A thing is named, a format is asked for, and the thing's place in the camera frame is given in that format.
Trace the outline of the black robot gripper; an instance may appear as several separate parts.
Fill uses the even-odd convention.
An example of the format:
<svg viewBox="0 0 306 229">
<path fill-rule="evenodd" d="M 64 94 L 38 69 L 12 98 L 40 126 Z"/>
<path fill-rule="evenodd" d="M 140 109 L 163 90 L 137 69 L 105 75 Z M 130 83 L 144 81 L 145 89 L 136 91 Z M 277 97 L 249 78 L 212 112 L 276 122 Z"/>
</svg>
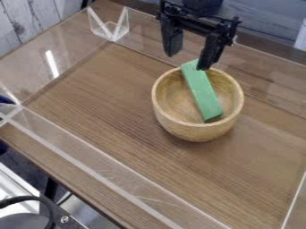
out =
<svg viewBox="0 0 306 229">
<path fill-rule="evenodd" d="M 203 71 L 219 61 L 224 45 L 232 45 L 241 23 L 236 15 L 221 9 L 221 3 L 223 0 L 160 0 L 158 4 L 156 19 L 161 26 L 164 53 L 172 57 L 181 50 L 183 30 L 205 37 L 196 66 Z"/>
</svg>

